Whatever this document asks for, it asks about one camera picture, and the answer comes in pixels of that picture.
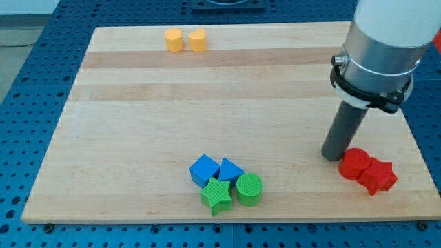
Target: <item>toy block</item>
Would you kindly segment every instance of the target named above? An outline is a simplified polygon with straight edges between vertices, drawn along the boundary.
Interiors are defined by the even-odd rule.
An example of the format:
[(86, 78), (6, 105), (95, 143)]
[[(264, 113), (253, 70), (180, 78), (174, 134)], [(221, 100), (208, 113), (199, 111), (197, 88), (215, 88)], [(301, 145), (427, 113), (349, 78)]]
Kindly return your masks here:
[(368, 168), (371, 157), (359, 148), (352, 148), (345, 152), (338, 166), (340, 174), (348, 180), (358, 180), (361, 173)]
[(361, 174), (358, 183), (365, 186), (373, 196), (378, 190), (390, 190), (397, 180), (397, 176), (392, 171), (392, 162), (371, 158), (370, 166)]
[(181, 30), (177, 28), (169, 29), (165, 31), (164, 38), (167, 50), (170, 52), (180, 52), (184, 49), (184, 40)]
[(190, 49), (194, 52), (205, 52), (207, 49), (206, 33), (203, 28), (198, 28), (188, 35)]
[(211, 177), (217, 178), (221, 166), (207, 155), (202, 155), (191, 167), (192, 181), (204, 188)]
[(246, 207), (252, 207), (260, 202), (263, 182), (253, 173), (244, 173), (237, 179), (237, 200)]
[(220, 211), (232, 209), (232, 197), (229, 195), (229, 181), (220, 182), (210, 178), (208, 185), (201, 190), (201, 201), (212, 211), (215, 216)]
[(220, 165), (219, 181), (229, 181), (231, 188), (236, 186), (237, 178), (243, 174), (243, 170), (233, 162), (224, 158)]

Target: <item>blue block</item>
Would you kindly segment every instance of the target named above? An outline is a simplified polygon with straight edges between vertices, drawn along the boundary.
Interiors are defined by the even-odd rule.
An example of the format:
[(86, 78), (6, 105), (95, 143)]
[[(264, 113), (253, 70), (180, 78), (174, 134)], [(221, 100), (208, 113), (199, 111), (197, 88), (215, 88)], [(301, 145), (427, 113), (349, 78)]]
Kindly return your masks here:
[(220, 169), (221, 167), (216, 161), (204, 154), (190, 167), (192, 181), (199, 187), (205, 188), (209, 178), (218, 178)]
[(220, 167), (219, 181), (230, 181), (231, 187), (236, 186), (237, 178), (243, 174), (243, 170), (233, 162), (224, 158)]

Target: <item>wooden table surface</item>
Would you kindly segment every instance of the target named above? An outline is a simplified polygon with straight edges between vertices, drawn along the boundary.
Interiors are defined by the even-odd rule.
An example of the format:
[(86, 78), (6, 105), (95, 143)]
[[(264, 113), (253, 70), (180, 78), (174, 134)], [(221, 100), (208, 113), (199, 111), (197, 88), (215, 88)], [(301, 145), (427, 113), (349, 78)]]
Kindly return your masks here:
[[(370, 196), (320, 155), (340, 100), (330, 59), (349, 23), (210, 25), (208, 51), (165, 50), (170, 27), (97, 28), (22, 219), (27, 223), (432, 220), (441, 199), (403, 114), (369, 110), (351, 146), (392, 161)], [(185, 40), (196, 26), (179, 27)], [(202, 154), (264, 183), (256, 207), (211, 217)]]

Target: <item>green block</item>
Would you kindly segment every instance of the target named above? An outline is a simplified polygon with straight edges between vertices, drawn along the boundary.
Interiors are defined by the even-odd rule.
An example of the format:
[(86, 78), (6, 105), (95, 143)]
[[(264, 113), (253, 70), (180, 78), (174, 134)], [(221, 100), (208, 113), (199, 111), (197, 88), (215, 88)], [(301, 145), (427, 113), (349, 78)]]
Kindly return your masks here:
[(253, 173), (245, 173), (237, 179), (237, 200), (240, 204), (252, 207), (260, 202), (263, 182)]
[(232, 209), (232, 197), (229, 195), (229, 181), (220, 182), (210, 178), (208, 185), (201, 190), (202, 203), (212, 210), (215, 216), (220, 211)]

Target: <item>white wall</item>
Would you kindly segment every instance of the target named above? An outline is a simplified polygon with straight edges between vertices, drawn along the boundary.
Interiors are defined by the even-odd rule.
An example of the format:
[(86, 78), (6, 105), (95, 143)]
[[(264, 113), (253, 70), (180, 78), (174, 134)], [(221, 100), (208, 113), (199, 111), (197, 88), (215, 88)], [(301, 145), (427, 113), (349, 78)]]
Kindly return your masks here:
[(59, 0), (0, 0), (0, 14), (52, 14)]

